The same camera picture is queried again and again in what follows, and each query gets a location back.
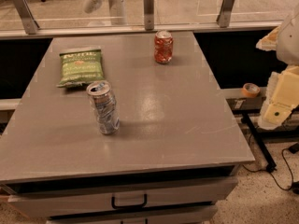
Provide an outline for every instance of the red soda can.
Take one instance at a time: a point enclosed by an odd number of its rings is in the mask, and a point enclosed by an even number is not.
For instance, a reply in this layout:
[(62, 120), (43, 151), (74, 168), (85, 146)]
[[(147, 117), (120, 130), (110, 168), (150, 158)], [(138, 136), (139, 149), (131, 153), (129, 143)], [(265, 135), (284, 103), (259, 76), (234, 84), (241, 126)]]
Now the red soda can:
[(156, 33), (154, 57), (157, 63), (170, 62), (173, 44), (174, 39), (168, 31), (162, 30)]

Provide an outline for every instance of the silver can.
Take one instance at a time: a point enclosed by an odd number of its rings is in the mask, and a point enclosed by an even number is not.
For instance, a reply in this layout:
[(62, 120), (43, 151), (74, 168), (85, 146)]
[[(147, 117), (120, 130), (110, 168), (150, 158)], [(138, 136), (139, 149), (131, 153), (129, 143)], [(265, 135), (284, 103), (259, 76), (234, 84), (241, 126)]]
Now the silver can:
[(116, 110), (116, 99), (111, 85), (106, 80), (96, 81), (87, 87), (87, 93), (94, 110), (99, 130), (103, 134), (112, 134), (120, 127)]

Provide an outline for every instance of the drawer handle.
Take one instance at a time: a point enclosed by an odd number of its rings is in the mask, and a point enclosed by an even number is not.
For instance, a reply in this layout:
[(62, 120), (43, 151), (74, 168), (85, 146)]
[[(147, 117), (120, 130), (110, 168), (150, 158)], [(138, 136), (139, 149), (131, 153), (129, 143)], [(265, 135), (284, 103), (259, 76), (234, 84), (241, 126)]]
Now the drawer handle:
[(112, 199), (111, 199), (111, 205), (116, 210), (119, 210), (119, 209), (129, 209), (129, 208), (142, 208), (148, 202), (148, 195), (144, 194), (143, 198), (144, 198), (144, 200), (143, 200), (142, 204), (136, 204), (136, 205), (116, 205), (115, 204), (115, 197), (112, 197)]
[(144, 224), (148, 224), (148, 220), (147, 219), (144, 220)]

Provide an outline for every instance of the yellow object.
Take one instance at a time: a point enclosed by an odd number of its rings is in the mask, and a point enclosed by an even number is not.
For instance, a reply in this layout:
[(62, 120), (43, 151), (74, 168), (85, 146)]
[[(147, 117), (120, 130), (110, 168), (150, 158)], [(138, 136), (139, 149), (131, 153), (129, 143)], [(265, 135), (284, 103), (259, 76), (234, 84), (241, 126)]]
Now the yellow object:
[(242, 93), (249, 98), (254, 98), (260, 94), (261, 89), (252, 83), (246, 83), (244, 84), (242, 88)]
[(278, 84), (269, 99), (268, 107), (264, 113), (261, 112), (262, 119), (279, 126), (298, 105), (299, 67), (293, 66), (278, 75)]

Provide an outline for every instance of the can lid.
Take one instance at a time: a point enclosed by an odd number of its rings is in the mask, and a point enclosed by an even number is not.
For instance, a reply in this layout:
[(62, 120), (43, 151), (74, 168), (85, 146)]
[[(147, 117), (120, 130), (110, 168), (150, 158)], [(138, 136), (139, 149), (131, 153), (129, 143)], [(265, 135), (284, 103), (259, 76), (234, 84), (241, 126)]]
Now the can lid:
[(106, 80), (95, 81), (86, 89), (87, 93), (91, 96), (105, 96), (110, 90), (111, 86)]
[(158, 38), (171, 38), (171, 34), (166, 30), (159, 31), (156, 35)]

